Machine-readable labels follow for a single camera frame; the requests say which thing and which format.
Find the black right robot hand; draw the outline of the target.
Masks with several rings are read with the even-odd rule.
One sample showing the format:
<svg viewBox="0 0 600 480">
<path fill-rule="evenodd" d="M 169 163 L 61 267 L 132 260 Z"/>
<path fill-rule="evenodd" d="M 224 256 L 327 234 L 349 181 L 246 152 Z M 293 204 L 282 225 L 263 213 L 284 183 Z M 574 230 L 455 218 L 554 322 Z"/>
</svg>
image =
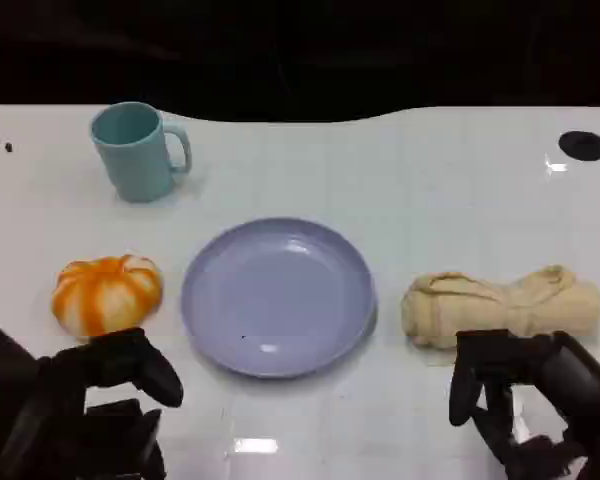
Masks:
<svg viewBox="0 0 600 480">
<path fill-rule="evenodd" d="M 449 421 L 472 421 L 510 479 L 558 479 L 585 461 L 581 479 L 600 479 L 600 363 L 565 332 L 517 337 L 507 330 L 456 335 Z M 515 385 L 535 387 L 566 422 L 559 443 L 513 434 Z"/>
</svg>

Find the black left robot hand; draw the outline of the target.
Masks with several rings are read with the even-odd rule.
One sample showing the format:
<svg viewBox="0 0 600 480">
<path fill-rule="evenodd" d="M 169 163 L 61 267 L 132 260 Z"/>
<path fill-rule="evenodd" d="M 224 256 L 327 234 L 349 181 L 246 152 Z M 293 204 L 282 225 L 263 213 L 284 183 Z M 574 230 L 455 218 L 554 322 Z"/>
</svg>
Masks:
<svg viewBox="0 0 600 480">
<path fill-rule="evenodd" d="M 92 387 L 131 383 L 178 408 L 184 389 L 141 328 L 36 358 L 0 329 L 0 479 L 163 479 L 161 412 L 135 398 L 87 406 Z"/>
</svg>

